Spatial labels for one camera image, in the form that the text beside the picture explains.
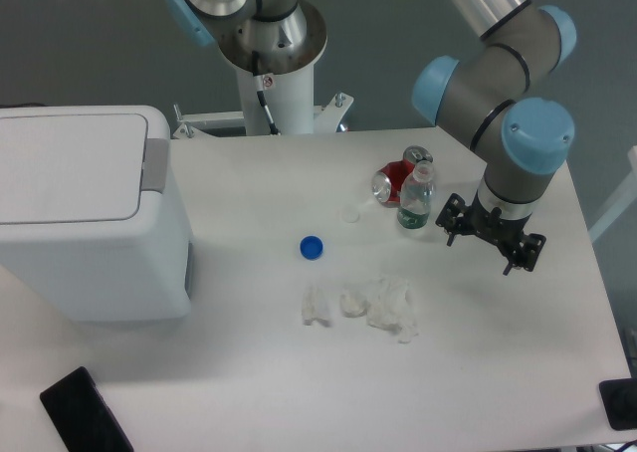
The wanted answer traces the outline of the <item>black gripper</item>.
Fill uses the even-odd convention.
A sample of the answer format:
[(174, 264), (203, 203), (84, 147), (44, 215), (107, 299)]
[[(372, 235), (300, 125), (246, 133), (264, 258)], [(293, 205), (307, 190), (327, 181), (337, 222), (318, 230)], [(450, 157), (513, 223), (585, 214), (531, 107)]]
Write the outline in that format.
[(452, 193), (435, 224), (447, 234), (448, 246), (453, 245), (457, 236), (468, 235), (496, 246), (507, 259), (503, 271), (507, 276), (513, 269), (532, 272), (545, 245), (545, 236), (524, 233), (528, 221), (528, 217), (505, 219), (503, 213), (487, 210), (478, 196), (469, 206), (460, 195)]

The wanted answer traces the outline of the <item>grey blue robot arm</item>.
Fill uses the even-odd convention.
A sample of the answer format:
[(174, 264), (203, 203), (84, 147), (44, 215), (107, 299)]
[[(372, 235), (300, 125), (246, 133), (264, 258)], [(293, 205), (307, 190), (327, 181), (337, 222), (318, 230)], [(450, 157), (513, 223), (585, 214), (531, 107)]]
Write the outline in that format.
[[(317, 133), (334, 127), (314, 105), (314, 66), (326, 46), (320, 12), (305, 0), (165, 0), (200, 46), (234, 68), (249, 134)], [(484, 45), (462, 63), (431, 61), (411, 94), (417, 111), (486, 165), (471, 203), (452, 195), (437, 218), (450, 238), (494, 245), (509, 269), (531, 271), (545, 239), (525, 226), (575, 136), (558, 103), (529, 96), (576, 44), (570, 16), (531, 0), (452, 0)]]

